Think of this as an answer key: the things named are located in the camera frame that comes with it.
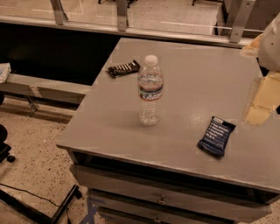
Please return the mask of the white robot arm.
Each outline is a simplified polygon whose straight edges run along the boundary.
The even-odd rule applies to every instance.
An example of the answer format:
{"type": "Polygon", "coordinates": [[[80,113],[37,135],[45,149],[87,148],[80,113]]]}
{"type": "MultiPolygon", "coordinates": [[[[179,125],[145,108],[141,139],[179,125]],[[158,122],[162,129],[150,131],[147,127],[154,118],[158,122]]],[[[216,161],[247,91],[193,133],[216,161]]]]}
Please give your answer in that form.
{"type": "Polygon", "coordinates": [[[270,117],[274,107],[280,105],[280,13],[262,34],[240,50],[240,55],[258,59],[259,65],[269,71],[259,81],[244,117],[246,123],[262,125],[270,117]]]}

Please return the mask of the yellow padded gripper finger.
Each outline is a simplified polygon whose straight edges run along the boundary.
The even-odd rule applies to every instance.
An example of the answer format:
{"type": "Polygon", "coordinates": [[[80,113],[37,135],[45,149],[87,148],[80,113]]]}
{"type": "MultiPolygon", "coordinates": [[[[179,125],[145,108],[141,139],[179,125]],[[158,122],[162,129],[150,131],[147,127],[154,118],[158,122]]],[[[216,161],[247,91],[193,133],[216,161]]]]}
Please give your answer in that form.
{"type": "Polygon", "coordinates": [[[251,125],[262,125],[271,115],[273,108],[280,105],[280,73],[269,71],[258,85],[253,100],[244,117],[251,125]]]}

